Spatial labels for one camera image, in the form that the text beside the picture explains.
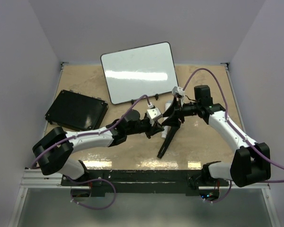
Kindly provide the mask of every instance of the white cylinder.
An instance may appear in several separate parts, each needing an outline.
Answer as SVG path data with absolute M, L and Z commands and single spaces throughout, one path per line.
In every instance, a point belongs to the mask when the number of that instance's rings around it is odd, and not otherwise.
M 171 100 L 168 100 L 166 103 L 165 103 L 165 111 L 170 107 L 172 101 Z M 166 138 L 166 135 L 168 133 L 170 129 L 170 126 L 164 126 L 164 131 L 162 132 L 161 134 L 161 138 L 163 138 L 165 140 Z

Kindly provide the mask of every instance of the white whiteboard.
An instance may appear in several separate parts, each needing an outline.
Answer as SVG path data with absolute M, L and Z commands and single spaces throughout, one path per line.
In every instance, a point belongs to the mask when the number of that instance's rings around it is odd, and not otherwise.
M 170 92 L 178 86 L 169 43 L 153 44 L 101 56 L 112 104 Z

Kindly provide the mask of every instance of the beige table surface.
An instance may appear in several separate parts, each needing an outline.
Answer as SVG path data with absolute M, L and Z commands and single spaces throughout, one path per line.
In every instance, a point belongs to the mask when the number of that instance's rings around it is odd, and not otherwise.
M 179 85 L 183 87 L 191 73 L 200 67 L 210 69 L 218 78 L 229 105 L 229 115 L 234 122 L 241 126 L 238 111 L 232 95 L 230 83 L 223 66 L 176 66 Z M 198 72 L 186 89 L 186 95 L 194 99 L 194 86 L 208 85 L 214 103 L 224 106 L 222 96 L 214 79 L 206 71 Z M 130 103 L 113 105 L 109 100 L 105 77 L 101 65 L 67 65 L 56 95 L 61 90 L 72 90 L 86 96 L 100 97 L 109 104 L 109 109 L 101 126 L 120 118 L 131 106 Z M 151 102 L 164 112 L 165 103 L 172 99 L 171 93 L 160 95 Z M 146 100 L 142 100 L 134 108 L 141 116 L 147 109 Z M 48 124 L 46 133 L 56 125 Z M 150 140 L 145 134 L 131 135 L 127 141 L 111 148 L 93 148 L 79 151 L 71 155 L 73 159 L 82 160 L 87 168 L 93 169 L 200 169 L 201 165 L 212 161 L 231 162 L 234 153 L 222 137 L 202 119 L 197 116 L 186 117 L 185 123 L 176 133 L 164 157 L 157 159 L 158 151 L 163 143 L 161 133 Z

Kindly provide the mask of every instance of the black bracket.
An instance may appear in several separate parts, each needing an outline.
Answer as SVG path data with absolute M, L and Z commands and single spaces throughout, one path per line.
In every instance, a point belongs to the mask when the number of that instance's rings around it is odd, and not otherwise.
M 266 143 L 255 144 L 255 148 L 265 157 L 270 158 L 269 147 Z M 251 147 L 241 147 L 236 150 L 231 165 L 231 177 L 238 187 L 268 180 L 270 175 L 270 163 L 260 157 Z
M 38 157 L 47 148 L 65 138 L 65 131 L 62 127 L 54 128 L 33 146 L 35 157 Z M 66 141 L 43 155 L 38 161 L 43 175 L 50 175 L 58 172 L 71 155 L 73 151 L 72 146 L 72 143 Z

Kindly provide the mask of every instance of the gray wall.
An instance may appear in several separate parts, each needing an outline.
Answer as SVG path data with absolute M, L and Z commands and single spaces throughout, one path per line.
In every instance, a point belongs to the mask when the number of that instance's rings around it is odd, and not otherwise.
M 229 62 L 264 0 L 29 0 L 63 61 L 168 41 L 176 63 Z
M 101 211 L 70 203 L 69 197 L 69 189 L 29 189 L 18 227 L 271 227 L 261 189 L 232 189 L 213 205 L 184 194 L 122 193 Z M 112 198 L 107 193 L 84 203 L 101 207 Z
M 284 165 L 284 0 L 267 0 L 231 61 L 231 78 L 247 132 Z M 284 171 L 272 168 L 272 179 Z M 284 227 L 284 184 L 271 190 Z
M 58 65 L 29 2 L 0 0 L 0 227 L 44 129 Z

